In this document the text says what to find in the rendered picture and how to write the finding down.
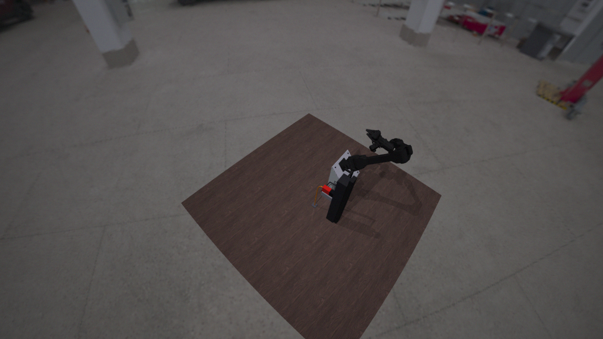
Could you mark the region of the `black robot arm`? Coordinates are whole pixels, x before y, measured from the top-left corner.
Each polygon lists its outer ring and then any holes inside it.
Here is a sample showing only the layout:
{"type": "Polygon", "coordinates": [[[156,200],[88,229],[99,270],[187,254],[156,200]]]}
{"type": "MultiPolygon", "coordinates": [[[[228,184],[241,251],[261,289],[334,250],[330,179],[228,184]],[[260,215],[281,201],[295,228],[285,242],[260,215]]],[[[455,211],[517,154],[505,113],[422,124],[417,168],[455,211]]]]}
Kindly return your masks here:
{"type": "MultiPolygon", "coordinates": [[[[370,145],[369,148],[371,152],[375,152],[375,149],[381,148],[381,146],[377,142],[370,145]]],[[[370,157],[366,157],[366,155],[354,155],[349,156],[347,160],[345,160],[344,157],[338,164],[340,165],[340,168],[343,172],[345,171],[345,168],[350,169],[350,171],[355,168],[355,171],[359,171],[367,165],[381,162],[391,161],[396,164],[404,164],[410,160],[410,157],[413,154],[412,146],[405,144],[402,139],[399,138],[394,138],[386,142],[384,149],[388,151],[388,153],[370,157]]]]}

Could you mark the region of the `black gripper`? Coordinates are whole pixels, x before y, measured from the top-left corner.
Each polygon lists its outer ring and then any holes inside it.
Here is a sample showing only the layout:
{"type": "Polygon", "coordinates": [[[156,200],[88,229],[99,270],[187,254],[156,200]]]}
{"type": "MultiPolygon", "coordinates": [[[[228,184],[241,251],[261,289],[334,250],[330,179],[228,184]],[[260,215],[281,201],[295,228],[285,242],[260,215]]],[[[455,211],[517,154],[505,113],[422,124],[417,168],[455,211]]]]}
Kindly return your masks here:
{"type": "Polygon", "coordinates": [[[368,132],[368,133],[366,133],[366,135],[371,139],[372,144],[378,142],[380,144],[381,148],[384,148],[386,142],[388,142],[388,141],[387,141],[387,139],[385,139],[381,136],[381,132],[379,130],[366,129],[366,131],[368,132]]]}

